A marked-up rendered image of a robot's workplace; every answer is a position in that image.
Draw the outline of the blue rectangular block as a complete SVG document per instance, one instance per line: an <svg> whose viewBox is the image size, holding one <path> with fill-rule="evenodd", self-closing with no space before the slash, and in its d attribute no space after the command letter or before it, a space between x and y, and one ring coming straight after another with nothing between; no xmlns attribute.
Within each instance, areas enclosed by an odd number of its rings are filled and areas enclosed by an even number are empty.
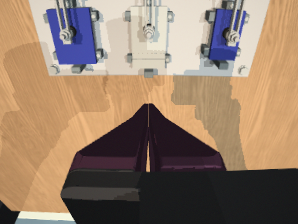
<svg viewBox="0 0 298 224"><path fill-rule="evenodd" d="M213 8L215 14L214 22L211 22L208 47L209 60L232 60L235 61L239 42L236 42L236 46L227 46L227 40L222 36L222 32L225 28L230 27L230 20L232 17L232 10L224 8ZM241 37L244 20L247 11L243 11L243 17L240 24L239 35Z"/></svg>

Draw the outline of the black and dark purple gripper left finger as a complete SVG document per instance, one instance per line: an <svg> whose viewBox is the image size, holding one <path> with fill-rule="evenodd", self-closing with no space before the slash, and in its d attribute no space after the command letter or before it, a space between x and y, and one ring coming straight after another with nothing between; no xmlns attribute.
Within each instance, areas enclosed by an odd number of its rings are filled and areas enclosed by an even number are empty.
<svg viewBox="0 0 298 224"><path fill-rule="evenodd" d="M148 103L127 121L79 150L68 173L76 168L133 169L146 171Z"/></svg>

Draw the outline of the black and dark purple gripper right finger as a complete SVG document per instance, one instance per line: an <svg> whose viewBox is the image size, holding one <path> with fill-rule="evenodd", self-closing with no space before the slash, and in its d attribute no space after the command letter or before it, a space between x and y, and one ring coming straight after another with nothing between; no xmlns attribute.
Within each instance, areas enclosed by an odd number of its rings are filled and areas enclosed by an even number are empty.
<svg viewBox="0 0 298 224"><path fill-rule="evenodd" d="M148 104L150 172L227 171L221 154Z"/></svg>

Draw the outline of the toggle clamp with red handle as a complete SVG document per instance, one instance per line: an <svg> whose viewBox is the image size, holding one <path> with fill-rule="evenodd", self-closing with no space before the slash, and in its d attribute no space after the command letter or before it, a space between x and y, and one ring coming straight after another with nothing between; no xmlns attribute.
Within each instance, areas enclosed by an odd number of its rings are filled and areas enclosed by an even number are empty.
<svg viewBox="0 0 298 224"><path fill-rule="evenodd" d="M59 0L54 0L54 1L55 1L58 21L59 21L59 25L60 25L60 30L61 30L60 34L59 34L60 39L63 40L63 44L72 44L73 43L72 38L77 34L77 31L74 26L70 26L70 24L69 24L66 2L65 2L65 0L61 0L65 23L66 23L66 28L64 29L61 11L60 11Z"/></svg>

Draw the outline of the blue flat plate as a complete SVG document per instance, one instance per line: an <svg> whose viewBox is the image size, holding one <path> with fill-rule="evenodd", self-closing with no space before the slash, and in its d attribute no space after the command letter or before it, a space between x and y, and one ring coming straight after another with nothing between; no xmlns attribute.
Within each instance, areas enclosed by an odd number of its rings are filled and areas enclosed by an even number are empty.
<svg viewBox="0 0 298 224"><path fill-rule="evenodd" d="M63 44L56 8L46 10L59 65L97 64L99 61L91 11L92 6L67 8L69 24L76 28L77 34L72 38L72 44Z"/></svg>

